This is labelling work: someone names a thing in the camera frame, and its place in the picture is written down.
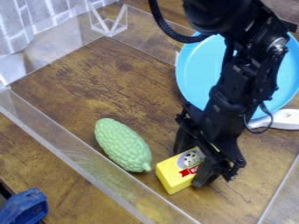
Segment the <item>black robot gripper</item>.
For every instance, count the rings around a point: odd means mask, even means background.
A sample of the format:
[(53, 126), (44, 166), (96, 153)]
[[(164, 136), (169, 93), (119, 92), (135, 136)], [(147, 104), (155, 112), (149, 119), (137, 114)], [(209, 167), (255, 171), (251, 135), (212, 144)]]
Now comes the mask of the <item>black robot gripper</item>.
[(193, 146), (200, 148), (204, 160), (191, 182), (193, 187), (208, 185), (219, 176), (231, 181), (245, 167), (237, 139), (256, 109), (257, 99), (248, 85), (216, 84), (204, 109), (183, 98), (172, 152), (180, 154)]

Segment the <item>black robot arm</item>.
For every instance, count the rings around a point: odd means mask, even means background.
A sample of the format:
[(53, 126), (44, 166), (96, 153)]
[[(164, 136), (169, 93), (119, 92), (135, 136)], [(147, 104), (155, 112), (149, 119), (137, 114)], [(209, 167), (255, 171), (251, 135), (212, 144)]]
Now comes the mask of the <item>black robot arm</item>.
[(248, 121), (277, 90), (276, 75), (288, 52), (287, 29), (260, 0), (183, 0), (188, 22), (200, 32), (192, 43), (219, 34), (227, 46), (219, 80), (204, 108), (183, 104), (173, 151), (192, 146), (204, 160), (192, 180), (196, 187), (223, 177), (232, 180), (247, 164), (237, 138)]

